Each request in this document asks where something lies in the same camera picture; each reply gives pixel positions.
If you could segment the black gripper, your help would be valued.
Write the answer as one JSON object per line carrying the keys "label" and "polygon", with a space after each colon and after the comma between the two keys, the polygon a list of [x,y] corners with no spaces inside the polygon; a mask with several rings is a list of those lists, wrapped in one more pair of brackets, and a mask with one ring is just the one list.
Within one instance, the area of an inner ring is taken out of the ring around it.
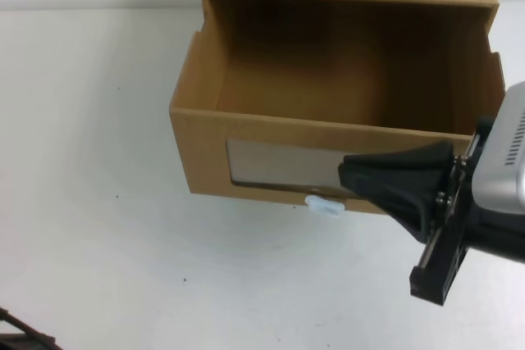
{"label": "black gripper", "polygon": [[417,241],[428,240],[409,276],[416,298],[442,306],[471,248],[524,262],[524,215],[489,211],[473,199],[474,170],[493,124],[490,118],[478,122],[461,157],[454,157],[451,142],[440,141],[403,152],[348,155],[339,164],[343,188],[380,208]]}

